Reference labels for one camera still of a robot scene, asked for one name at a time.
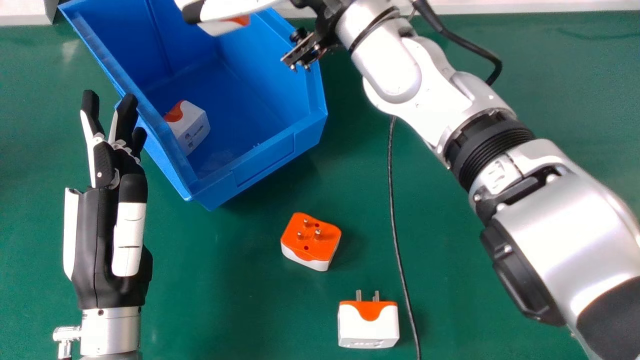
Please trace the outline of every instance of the thick black cable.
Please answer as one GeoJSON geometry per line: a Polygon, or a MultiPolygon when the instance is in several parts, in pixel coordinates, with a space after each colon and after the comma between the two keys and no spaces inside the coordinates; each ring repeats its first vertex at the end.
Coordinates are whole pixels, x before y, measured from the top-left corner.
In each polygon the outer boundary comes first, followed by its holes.
{"type": "Polygon", "coordinates": [[[447,30],[444,24],[442,24],[442,21],[440,21],[438,15],[433,11],[431,5],[429,5],[426,0],[413,0],[413,7],[418,10],[424,20],[426,20],[435,31],[439,32],[439,34],[462,46],[463,48],[492,62],[493,72],[484,82],[487,85],[492,85],[495,82],[495,80],[498,78],[498,76],[500,76],[500,73],[502,72],[502,60],[500,60],[497,55],[447,30]]]}
{"type": "Polygon", "coordinates": [[[396,207],[394,204],[394,180],[393,171],[391,168],[393,144],[394,144],[394,129],[396,127],[397,117],[391,116],[391,123],[389,125],[389,138],[387,142],[387,180],[389,184],[389,215],[391,217],[391,233],[394,239],[394,248],[396,249],[396,260],[398,264],[398,271],[400,272],[400,281],[402,282],[402,291],[404,292],[404,303],[406,304],[406,312],[409,316],[409,323],[411,324],[411,331],[413,332],[413,341],[415,342],[415,353],[417,360],[422,359],[420,351],[420,338],[418,337],[418,329],[415,326],[415,320],[413,319],[413,308],[411,307],[411,300],[409,298],[409,289],[406,285],[406,278],[404,276],[404,267],[402,265],[402,257],[400,256],[400,247],[398,245],[398,233],[396,231],[396,207]]]}

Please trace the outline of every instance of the blue bin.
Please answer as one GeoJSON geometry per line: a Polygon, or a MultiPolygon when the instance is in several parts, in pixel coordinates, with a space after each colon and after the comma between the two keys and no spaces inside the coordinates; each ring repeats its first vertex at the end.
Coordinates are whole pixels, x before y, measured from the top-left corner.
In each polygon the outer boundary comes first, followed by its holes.
{"type": "Polygon", "coordinates": [[[145,150],[183,199],[213,210],[320,140],[319,66],[294,73],[280,62],[293,28],[273,10],[222,37],[186,24],[173,0],[74,0],[60,10],[120,96],[140,101],[145,150]],[[180,100],[211,123],[189,156],[163,119],[180,100]]]}

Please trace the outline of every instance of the green tabletop surface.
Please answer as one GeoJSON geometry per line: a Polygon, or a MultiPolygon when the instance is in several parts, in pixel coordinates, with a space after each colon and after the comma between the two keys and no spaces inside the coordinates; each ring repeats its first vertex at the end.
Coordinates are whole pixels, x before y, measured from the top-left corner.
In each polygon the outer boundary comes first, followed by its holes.
{"type": "MultiPolygon", "coordinates": [[[[538,137],[640,214],[637,12],[458,15],[451,30],[496,52],[498,94],[538,137]]],[[[445,42],[458,70],[491,65],[445,42]]],[[[310,20],[296,21],[310,26],[310,20]]],[[[154,274],[143,308],[145,359],[412,359],[391,239],[388,117],[366,99],[345,52],[321,62],[329,117],[320,144],[213,212],[184,202],[143,154],[145,243],[154,274]],[[285,259],[280,235],[304,211],[343,230],[328,272],[285,259]],[[401,339],[385,350],[337,344],[337,307],[355,291],[400,304],[401,339]]],[[[0,28],[0,358],[54,359],[52,330],[79,324],[62,270],[64,188],[89,183],[82,91],[115,89],[63,17],[0,28]]],[[[394,179],[399,241],[423,359],[585,359],[564,328],[526,320],[496,278],[467,194],[400,123],[394,179]]]]}

